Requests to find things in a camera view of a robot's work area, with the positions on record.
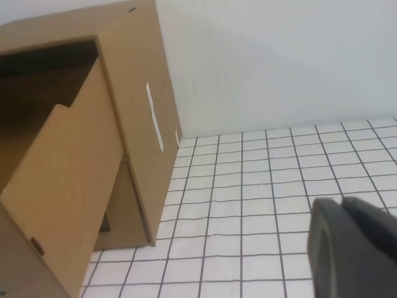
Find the white tape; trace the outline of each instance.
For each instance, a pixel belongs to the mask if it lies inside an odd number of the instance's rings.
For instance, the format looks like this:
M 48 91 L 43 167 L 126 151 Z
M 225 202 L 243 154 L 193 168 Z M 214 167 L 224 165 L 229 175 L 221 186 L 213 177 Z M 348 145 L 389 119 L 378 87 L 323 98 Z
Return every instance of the white tape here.
M 181 144 L 179 143 L 179 137 L 178 137 L 178 129 L 175 128 L 175 138 L 176 138 L 176 143 L 178 144 L 178 148 L 181 146 Z
M 153 120 L 154 129 L 156 131 L 156 135 L 157 135 L 157 139 L 159 141 L 160 149 L 161 149 L 162 152 L 164 152 L 164 144 L 163 144 L 163 140 L 161 138 L 159 125 L 157 124 L 156 114 L 154 113 L 154 105 L 153 105 L 153 100 L 151 98 L 149 82 L 146 83 L 146 92 L 148 93 L 150 112 L 151 112 L 151 118 Z

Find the white tiled floor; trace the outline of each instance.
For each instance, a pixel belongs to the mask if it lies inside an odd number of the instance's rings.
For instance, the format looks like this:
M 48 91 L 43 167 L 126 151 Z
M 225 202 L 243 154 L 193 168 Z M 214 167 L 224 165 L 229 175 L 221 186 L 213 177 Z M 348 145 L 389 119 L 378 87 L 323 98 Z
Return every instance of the white tiled floor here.
M 313 298 L 313 201 L 397 215 L 396 158 L 395 119 L 184 139 L 156 247 L 94 253 L 82 297 Z

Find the cardboard box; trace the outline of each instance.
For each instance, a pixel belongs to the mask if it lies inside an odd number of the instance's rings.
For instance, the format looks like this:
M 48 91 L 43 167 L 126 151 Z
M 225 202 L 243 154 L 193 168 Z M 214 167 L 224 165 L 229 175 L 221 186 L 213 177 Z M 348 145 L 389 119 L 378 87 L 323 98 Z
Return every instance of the cardboard box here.
M 1 26 L 0 92 L 0 289 L 77 298 L 94 247 L 155 243 L 181 131 L 154 1 Z

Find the grout line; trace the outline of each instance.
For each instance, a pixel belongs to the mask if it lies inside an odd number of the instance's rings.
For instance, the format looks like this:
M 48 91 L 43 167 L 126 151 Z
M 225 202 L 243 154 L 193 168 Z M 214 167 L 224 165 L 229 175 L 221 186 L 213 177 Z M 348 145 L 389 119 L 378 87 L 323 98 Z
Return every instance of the grout line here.
M 396 127 L 396 126 L 397 125 L 381 126 L 381 127 L 376 127 L 376 129 L 385 129 L 385 128 Z M 347 130 L 347 131 L 348 132 L 357 132 L 357 131 L 369 130 L 369 129 L 371 129 L 371 128 L 367 128 L 367 129 L 350 129 L 350 130 Z M 321 132 L 320 134 L 326 135 L 326 134 L 329 134 L 329 133 L 336 133 L 336 132 Z M 234 135 L 234 134 L 237 134 L 237 133 L 227 133 L 227 134 L 223 134 L 223 135 Z M 309 133 L 309 134 L 306 134 L 306 135 L 293 135 L 292 131 L 291 131 L 291 135 L 290 136 L 268 138 L 268 140 L 275 140 L 275 139 L 279 139 L 279 138 L 290 138 L 290 137 L 307 137 L 307 136 L 310 136 L 310 135 L 316 135 L 316 134 L 315 133 Z M 203 138 L 206 138 L 206 137 L 216 137 L 216 135 L 204 136 Z M 265 138 L 256 138 L 254 140 L 245 140 L 245 141 L 242 139 L 243 142 L 259 141 L 259 140 L 266 140 L 266 139 Z M 220 144 L 233 144 L 233 143 L 239 143 L 239 142 L 241 142 L 241 141 L 225 142 L 225 143 L 220 143 Z M 197 147 L 210 146 L 210 145 L 216 145 L 216 144 L 197 145 Z M 181 148 L 192 148 L 192 147 L 194 147 L 194 146 L 186 146 L 186 147 L 181 147 Z
M 241 160 L 244 162 L 244 141 L 241 133 Z M 243 298 L 243 162 L 241 163 L 240 187 L 240 298 Z
M 352 142 L 367 141 L 367 140 L 378 140 L 378 139 L 377 138 L 365 138 L 365 139 L 362 139 L 362 140 L 352 140 Z M 321 140 L 320 142 L 322 144 L 333 144 L 333 143 L 348 143 L 349 141 L 343 140 L 343 141 L 335 141 L 335 142 L 323 142 Z M 311 143 L 311 144 L 304 144 L 304 145 L 284 146 L 284 147 L 277 147 L 277 148 L 275 147 L 275 148 L 270 148 L 270 150 L 271 149 L 281 149 L 281 148 L 292 148 L 292 147 L 299 147 L 299 146 L 307 146 L 307 145 L 320 145 L 321 143 Z M 266 150 L 266 148 L 245 150 L 244 152 L 259 151 L 259 150 Z M 378 150 L 382 150 L 382 149 L 364 149 L 364 150 L 358 150 L 358 151 L 362 152 L 362 151 L 378 151 Z M 330 152 L 330 153 L 327 153 L 327 154 L 332 155 L 332 154 L 353 153 L 353 152 L 354 152 L 354 150 L 353 151 L 342 151 L 342 152 Z M 206 156 L 206 155 L 215 155 L 215 153 L 207 153 L 207 154 L 200 154 L 200 155 L 194 155 L 194 156 Z M 271 157 L 271 159 L 279 160 L 279 159 L 282 159 L 282 158 L 293 158 L 293 157 L 297 157 L 297 156 L 317 156 L 317 155 L 324 155 L 324 154 L 315 153 L 315 154 L 309 154 L 309 155 L 297 155 L 297 152 L 295 151 L 295 156 Z M 192 157 L 192 155 L 183 155 L 183 156 L 178 156 L 178 157 L 179 158 Z
M 357 150 L 357 152 L 380 151 L 380 150 L 383 150 L 383 149 Z M 332 154 L 345 154 L 345 153 L 349 153 L 349 152 L 328 153 L 328 154 L 332 155 Z M 299 155 L 299 156 L 283 157 L 283 158 L 299 158 L 299 157 L 307 157 L 307 156 L 313 156 L 313 155 Z M 244 161 L 244 162 L 250 162 L 250 161 L 261 161 L 261 160 L 247 160 L 247 161 Z M 379 162 L 382 162 L 382 161 L 390 161 L 390 160 L 366 161 L 365 163 L 379 163 Z M 240 163 L 240 162 L 241 161 L 230 161 L 230 162 L 227 162 L 227 163 Z M 211 166 L 211 165 L 214 165 L 214 163 L 205 163 L 205 164 L 198 165 L 198 166 Z M 361 165 L 361 163 L 341 163 L 341 164 L 333 165 L 333 166 L 344 166 L 344 165 Z M 323 167 L 323 166 L 306 166 L 306 167 L 302 167 L 302 168 L 303 169 L 311 169 L 311 168 L 320 168 L 320 167 Z M 188 168 L 188 166 L 176 166 L 174 168 L 175 169 Z M 284 169 L 273 169 L 273 171 L 282 171 L 282 170 L 284 170 Z M 247 172 L 244 172 L 244 173 L 256 173 L 256 172 L 269 172 L 269 171 L 247 171 Z
M 373 163 L 384 163 L 384 162 L 395 162 L 396 161 L 391 161 L 391 160 L 383 160 L 383 161 L 375 161 Z M 348 166 L 348 165 L 364 165 L 366 163 L 354 163 L 354 164 L 347 164 L 347 165 L 337 165 L 337 166 Z M 295 183 L 295 182 L 302 182 L 302 181 L 330 181 L 330 180 L 335 180 L 335 179 L 357 179 L 357 178 L 367 178 L 367 176 L 353 176 L 353 177 L 336 177 L 334 174 L 334 169 L 332 168 L 333 166 L 319 166 L 317 168 L 331 168 L 331 171 L 333 173 L 333 178 L 323 178 L 323 179 L 303 179 L 303 175 L 301 174 L 302 179 L 300 180 L 291 180 L 291 181 L 282 181 L 282 182 L 273 182 L 273 183 L 255 183 L 255 184 L 243 184 L 243 186 L 257 186 L 257 185 L 271 185 L 271 184 L 288 184 L 288 183 Z M 253 173 L 264 173 L 264 172 L 269 172 L 269 171 L 261 171 L 261 172 L 253 172 Z M 371 177 L 384 177 L 384 176 L 397 176 L 397 173 L 391 173 L 391 174 L 379 174 L 379 175 L 371 175 Z M 234 184 L 234 185 L 229 185 L 229 186 L 215 186 L 213 187 L 214 189 L 222 189 L 222 188 L 232 188 L 232 187 L 238 187 L 241 186 L 241 184 Z M 187 191 L 200 191 L 204 189 L 211 189 L 212 187 L 203 187 L 203 188 L 192 188 L 192 189 L 187 189 Z M 171 190 L 168 192 L 176 192 L 176 191 L 182 191 L 180 190 Z
M 397 191 L 397 189 L 382 189 L 381 190 L 381 192 L 384 192 L 384 191 Z M 366 193 L 370 193 L 370 192 L 376 192 L 375 190 L 373 190 L 373 191 L 349 191 L 349 192 L 343 192 L 343 194 L 342 195 L 345 195 L 345 194 L 357 194 L 357 193 L 363 193 L 363 194 L 366 194 Z M 340 196 L 341 194 L 340 193 L 333 193 L 333 194 L 310 194 L 309 196 L 310 197 L 319 197 L 319 196 L 323 196 L 323 197 L 326 197 L 326 196 Z M 300 196 L 285 196 L 285 197 L 275 197 L 274 199 L 275 200 L 277 200 L 277 199 L 285 199 L 285 198 L 288 198 L 288 197 L 303 197 L 304 195 L 300 195 Z M 273 198 L 272 197 L 255 197 L 255 198 L 253 198 L 253 199 L 244 199 L 244 201 L 253 201 L 253 200 L 272 200 Z M 231 199 L 231 200 L 224 200 L 224 201 L 214 201 L 213 200 L 213 202 L 235 202 L 235 201 L 239 201 L 239 199 Z M 189 203 L 183 203 L 184 205 L 188 205 L 188 204 L 201 204 L 201 203 L 208 203 L 209 201 L 205 201 L 205 202 L 189 202 Z
M 351 139 L 350 139 L 350 137 L 349 137 L 349 134 L 347 134 L 346 129 L 345 129 L 345 127 L 343 126 L 342 123 L 341 123 L 341 126 L 342 126 L 342 128 L 343 128 L 343 131 L 344 131 L 344 133 L 345 133 L 347 139 L 349 140 L 350 144 L 352 145 L 352 147 L 353 147 L 353 149 L 354 149 L 354 151 L 355 151 L 355 154 L 357 155 L 357 158 L 359 159 L 359 161 L 360 161 L 362 167 L 364 168 L 366 174 L 368 175 L 368 178 L 371 180 L 372 186 L 373 186 L 373 188 L 376 190 L 376 192 L 377 192 L 377 194 L 378 194 L 378 196 L 379 196 L 379 198 L 380 198 L 380 200 L 381 200 L 383 206 L 386 208 L 386 211 L 387 211 L 388 213 L 390 213 L 389 209 L 387 209 L 387 207 L 386 207 L 385 201 L 382 199 L 382 196 L 380 195 L 377 186 L 376 186 L 375 183 L 373 182 L 373 179 L 372 179 L 370 173 L 368 172 L 367 168 L 365 167 L 364 163 L 362 162 L 362 159 L 361 159 L 359 153 L 358 153 L 357 150 L 355 149 L 355 147 L 354 147 L 354 145 L 353 145 L 353 143 L 352 143 L 352 141 L 351 141 Z
M 205 261 L 205 249 L 207 247 L 207 238 L 208 238 L 208 227 L 210 225 L 210 213 L 211 213 L 211 204 L 212 204 L 212 194 L 213 194 L 213 187 L 215 184 L 215 171 L 216 171 L 216 162 L 218 159 L 218 152 L 219 152 L 219 142 L 220 142 L 220 135 L 218 136 L 218 145 L 216 146 L 216 155 L 215 155 L 215 166 L 213 167 L 213 179 L 212 179 L 212 188 L 210 194 L 210 205 L 208 206 L 208 216 L 207 216 L 207 227 L 205 228 L 205 238 L 204 238 L 204 246 L 203 246 L 203 260 L 201 264 L 201 272 L 200 272 L 200 281 L 198 283 L 198 298 L 201 295 L 201 286 L 203 282 L 203 272 L 204 272 L 204 261 Z
M 138 249 L 135 248 L 134 254 L 132 255 L 130 267 L 128 267 L 128 271 L 127 271 L 127 274 L 125 275 L 125 279 L 124 279 L 122 288 L 120 289 L 120 294 L 118 295 L 118 298 L 121 298 L 121 296 L 122 296 L 122 294 L 123 294 L 124 286 L 125 286 L 125 284 L 127 283 L 128 275 L 130 274 L 131 267 L 132 267 L 132 263 L 134 262 L 134 258 L 135 258 L 135 254 L 136 254 L 136 251 L 137 251 L 137 250 L 138 250 Z
M 326 158 L 327 158 L 329 167 L 331 168 L 331 172 L 332 172 L 332 175 L 334 176 L 335 182 L 336 182 L 336 184 L 337 184 L 337 188 L 338 188 L 339 192 L 341 193 L 341 195 L 343 196 L 343 192 L 342 192 L 341 185 L 339 184 L 339 181 L 338 181 L 337 178 L 336 178 L 334 168 L 332 167 L 332 164 L 331 164 L 331 161 L 329 160 L 327 151 L 325 150 L 324 143 L 323 143 L 323 141 L 322 141 L 322 139 L 321 139 L 321 137 L 320 137 L 320 134 L 319 134 L 319 132 L 318 132 L 317 125 L 315 125 L 314 128 L 316 129 L 317 136 L 318 136 L 318 138 L 319 138 L 319 140 L 320 140 L 320 142 L 321 142 L 321 146 L 322 146 L 322 148 L 323 148 L 323 150 L 324 150 L 324 153 L 325 153 L 325 156 L 326 156 Z
M 255 253 L 244 256 L 296 256 L 296 255 L 307 255 L 307 252 L 301 251 L 298 253 Z M 210 256 L 187 256 L 183 258 L 169 258 L 169 260 L 204 260 L 210 258 L 240 258 L 242 255 L 210 255 Z M 160 259 L 145 259 L 145 260 L 133 260 L 134 263 L 144 263 L 144 262 L 153 262 L 153 261 L 166 261 L 167 258 Z M 100 264 L 109 264 L 109 263 L 129 263 L 130 261 L 103 261 L 99 262 Z
M 193 154 L 194 154 L 194 151 L 196 150 L 197 139 L 198 139 L 198 138 L 196 138 L 196 141 L 195 141 L 195 144 L 194 144 Z M 190 159 L 190 166 L 189 166 L 189 170 L 187 171 L 187 175 L 188 175 L 188 176 L 189 176 L 189 173 L 190 173 L 190 169 L 191 169 L 191 167 L 192 167 L 192 162 L 193 162 L 193 158 Z M 165 277 L 166 271 L 167 271 L 167 265 L 168 265 L 168 260 L 169 260 L 169 254 L 170 254 L 170 252 L 171 252 L 171 247 L 172 247 L 172 241 L 174 240 L 174 237 L 175 237 L 175 231 L 176 231 L 176 225 L 177 225 L 177 222 L 178 222 L 178 216 L 179 216 L 179 212 L 181 211 L 182 203 L 183 203 L 184 196 L 185 196 L 186 185 L 187 185 L 187 179 L 186 179 L 186 181 L 185 181 L 185 187 L 184 187 L 184 190 L 183 190 L 183 193 L 182 193 L 181 203 L 179 204 L 178 213 L 177 213 L 177 215 L 176 215 L 174 230 L 172 231 L 172 237 L 171 237 L 171 241 L 170 241 L 170 243 L 169 243 L 169 248 L 168 248 L 167 260 L 166 260 L 166 264 L 164 265 L 163 276 L 161 277 L 161 283 L 160 283 L 160 287 L 159 287 L 159 292 L 158 292 L 157 298 L 160 298 L 161 289 L 162 289 L 162 287 L 163 287 L 164 277 Z
M 266 130 L 265 130 L 265 137 L 266 137 L 266 145 L 267 145 L 267 147 L 269 147 L 269 144 L 267 143 L 267 131 Z M 272 183 L 273 177 L 272 177 L 272 165 L 270 163 L 270 159 L 269 159 L 269 171 L 270 171 L 270 183 Z M 272 185 L 272 197 L 273 197 L 273 208 L 274 208 L 274 214 L 275 214 L 274 219 L 275 219 L 275 227 L 276 227 L 276 232 L 277 232 L 277 241 L 279 243 L 279 253 L 281 253 L 282 250 L 281 250 L 281 241 L 280 241 L 279 220 L 277 218 L 277 208 L 276 208 L 275 199 L 274 199 L 273 183 L 271 185 Z M 282 255 L 280 255 L 280 265 L 281 265 L 281 276 L 282 276 L 283 287 L 284 287 L 284 298 L 288 298 L 287 285 L 285 283 L 285 273 L 284 273 L 284 264 L 283 264 Z
M 104 253 L 104 250 L 101 251 L 101 253 L 100 253 L 99 257 L 98 257 L 98 260 L 95 262 L 94 270 L 92 270 L 92 273 L 91 273 L 91 276 L 89 277 L 89 280 L 88 280 L 88 282 L 87 282 L 87 285 L 85 286 L 85 288 L 84 288 L 84 290 L 83 290 L 83 293 L 82 293 L 81 296 L 80 296 L 81 298 L 84 297 L 84 295 L 85 295 L 85 293 L 86 293 L 86 291 L 87 291 L 87 288 L 89 287 L 89 284 L 91 283 L 92 277 L 94 276 L 95 270 L 96 270 L 97 267 L 98 267 L 100 258 L 102 257 L 102 254 L 103 254 L 103 253 Z
M 295 152 L 295 155 L 298 156 L 297 148 L 296 148 L 296 146 L 295 146 L 295 141 L 294 141 L 293 138 L 294 138 L 294 137 L 291 137 L 291 139 L 292 139 L 292 145 L 293 145 L 293 151 Z M 310 204 L 310 200 L 309 200 L 308 190 L 307 190 L 307 188 L 306 188 L 306 183 L 305 183 L 305 180 L 303 179 L 303 173 L 302 173 L 302 168 L 301 168 L 301 166 L 300 166 L 299 157 L 296 157 L 296 159 L 297 159 L 297 163 L 298 163 L 298 168 L 299 168 L 299 173 L 300 173 L 301 181 L 303 182 L 303 183 L 302 183 L 302 184 L 303 184 L 303 189 L 305 190 L 306 200 L 307 200 L 307 202 L 308 202 L 309 210 L 310 210 L 310 213 L 311 213 L 311 204 Z
M 311 211 L 298 211 L 298 212 L 287 212 L 287 213 L 277 213 L 277 215 L 294 215 L 294 214 L 310 214 Z M 257 216 L 268 216 L 268 215 L 275 215 L 274 213 L 272 214 L 246 214 L 243 215 L 225 215 L 225 216 L 203 216 L 203 217 L 197 217 L 195 219 L 183 219 L 183 218 L 178 218 L 178 220 L 202 220 L 202 219 L 232 219 L 232 218 L 243 218 L 243 217 L 257 217 Z M 160 222 L 173 222 L 175 219 L 167 219 L 167 220 L 162 220 Z
M 288 278 L 288 281 L 312 281 L 313 278 Z M 207 284 L 216 284 L 216 283 L 224 283 L 224 282 L 239 282 L 239 279 L 231 279 L 231 280 L 219 280 L 219 281 L 203 281 Z M 258 281 L 282 281 L 282 279 L 248 279 L 244 280 L 244 282 L 258 282 Z M 198 284 L 198 281 L 168 281 L 163 282 L 162 284 Z M 136 282 L 131 284 L 125 284 L 126 286 L 157 286 L 162 285 L 158 282 Z M 121 286 L 121 284 L 96 284 L 93 287 L 109 287 L 109 286 Z

